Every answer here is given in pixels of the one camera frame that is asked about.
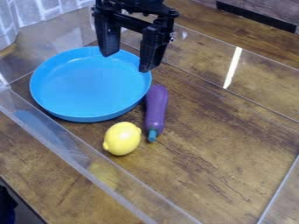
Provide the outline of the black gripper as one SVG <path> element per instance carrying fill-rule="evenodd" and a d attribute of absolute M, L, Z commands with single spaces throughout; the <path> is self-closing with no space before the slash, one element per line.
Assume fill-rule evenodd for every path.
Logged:
<path fill-rule="evenodd" d="M 145 27 L 145 22 L 132 17 L 134 13 L 145 17 L 156 15 L 165 21 L 173 21 L 178 12 L 164 4 L 164 0 L 96 0 L 92 7 L 97 45 L 104 57 L 120 49 L 120 27 L 136 32 L 142 30 L 138 71 L 145 73 L 161 64 L 173 30 L 157 26 Z"/>

